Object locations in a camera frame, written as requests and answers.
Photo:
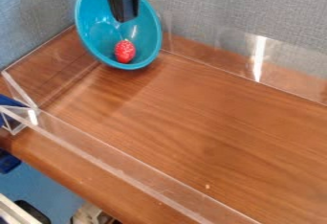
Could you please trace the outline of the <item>blue plastic bowl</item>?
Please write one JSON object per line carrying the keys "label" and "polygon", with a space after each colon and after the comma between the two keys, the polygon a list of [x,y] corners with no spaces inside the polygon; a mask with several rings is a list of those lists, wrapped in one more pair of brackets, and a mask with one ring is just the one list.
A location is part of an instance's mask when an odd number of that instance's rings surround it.
{"label": "blue plastic bowl", "polygon": [[[138,15],[125,23],[113,18],[106,0],[75,0],[74,27],[87,53],[105,65],[120,70],[137,70],[154,61],[162,46],[162,27],[146,0],[138,0]],[[120,63],[113,54],[121,40],[129,40],[134,46],[129,63]]]}

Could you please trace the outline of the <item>clear acrylic left barrier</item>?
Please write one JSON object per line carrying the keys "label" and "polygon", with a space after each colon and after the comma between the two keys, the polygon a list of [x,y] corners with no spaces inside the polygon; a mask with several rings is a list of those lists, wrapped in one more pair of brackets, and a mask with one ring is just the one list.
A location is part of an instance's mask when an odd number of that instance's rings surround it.
{"label": "clear acrylic left barrier", "polygon": [[1,71],[10,97],[41,107],[62,95],[97,67],[69,27]]}

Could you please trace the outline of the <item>clear acrylic barrier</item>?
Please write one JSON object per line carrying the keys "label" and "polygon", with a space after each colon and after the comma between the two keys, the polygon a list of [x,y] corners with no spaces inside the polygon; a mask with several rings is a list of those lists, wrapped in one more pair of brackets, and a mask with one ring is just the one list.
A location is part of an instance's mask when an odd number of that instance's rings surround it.
{"label": "clear acrylic barrier", "polygon": [[220,25],[190,34],[170,11],[158,17],[165,52],[327,106],[327,53]]}
{"label": "clear acrylic barrier", "polygon": [[10,97],[41,107],[62,95],[97,67],[69,27],[1,71]]}
{"label": "clear acrylic barrier", "polygon": [[42,110],[0,105],[0,115],[11,134],[27,128],[41,136],[39,148],[47,153],[39,152],[37,157],[43,163],[63,170],[86,164],[93,170],[78,173],[89,182],[112,178],[114,188],[137,190],[197,224],[260,224]]}

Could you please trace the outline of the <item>white crumpled object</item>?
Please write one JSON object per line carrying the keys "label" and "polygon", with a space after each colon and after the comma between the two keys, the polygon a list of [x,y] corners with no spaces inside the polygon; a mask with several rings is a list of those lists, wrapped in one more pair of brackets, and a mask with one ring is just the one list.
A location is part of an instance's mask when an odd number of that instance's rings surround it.
{"label": "white crumpled object", "polygon": [[70,218],[70,224],[122,224],[97,206],[83,202]]}

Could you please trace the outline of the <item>black and white equipment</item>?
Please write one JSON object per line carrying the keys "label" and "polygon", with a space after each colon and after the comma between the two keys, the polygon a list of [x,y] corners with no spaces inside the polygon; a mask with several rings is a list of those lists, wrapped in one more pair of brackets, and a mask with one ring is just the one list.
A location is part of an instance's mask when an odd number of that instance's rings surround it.
{"label": "black and white equipment", "polygon": [[50,220],[26,201],[11,201],[0,193],[0,224],[50,224]]}

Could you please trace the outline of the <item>red toy strawberry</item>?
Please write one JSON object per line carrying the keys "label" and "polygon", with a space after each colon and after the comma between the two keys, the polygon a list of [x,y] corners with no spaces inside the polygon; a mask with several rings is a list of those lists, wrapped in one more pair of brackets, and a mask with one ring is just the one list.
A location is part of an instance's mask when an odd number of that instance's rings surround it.
{"label": "red toy strawberry", "polygon": [[129,40],[124,39],[117,42],[114,45],[113,54],[120,63],[129,63],[134,57],[134,53],[134,45]]}

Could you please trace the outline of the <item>blue table clamp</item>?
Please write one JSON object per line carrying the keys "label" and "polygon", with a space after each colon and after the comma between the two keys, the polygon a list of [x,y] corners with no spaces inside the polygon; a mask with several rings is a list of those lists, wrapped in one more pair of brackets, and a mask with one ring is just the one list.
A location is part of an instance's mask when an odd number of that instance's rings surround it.
{"label": "blue table clamp", "polygon": [[[23,107],[23,104],[0,94],[0,107]],[[9,152],[10,126],[13,119],[0,111],[0,174],[7,174],[21,163]]]}

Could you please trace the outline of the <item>clear acrylic front barrier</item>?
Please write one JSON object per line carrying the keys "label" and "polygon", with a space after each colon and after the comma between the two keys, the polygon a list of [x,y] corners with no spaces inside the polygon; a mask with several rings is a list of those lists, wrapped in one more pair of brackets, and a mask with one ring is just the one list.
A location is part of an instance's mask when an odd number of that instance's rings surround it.
{"label": "clear acrylic front barrier", "polygon": [[27,128],[41,136],[39,148],[47,153],[39,152],[37,157],[43,163],[63,170],[86,164],[93,170],[78,173],[89,182],[112,178],[114,188],[137,190],[197,224],[260,224],[42,110],[0,105],[0,115],[11,134]]}

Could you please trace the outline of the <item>clear acrylic back barrier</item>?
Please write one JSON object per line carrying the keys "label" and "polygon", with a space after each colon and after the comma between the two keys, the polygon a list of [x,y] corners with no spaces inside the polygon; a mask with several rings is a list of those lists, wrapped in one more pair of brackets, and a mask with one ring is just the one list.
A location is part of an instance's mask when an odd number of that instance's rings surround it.
{"label": "clear acrylic back barrier", "polygon": [[327,106],[327,53],[220,25],[190,34],[170,11],[158,17],[165,52]]}

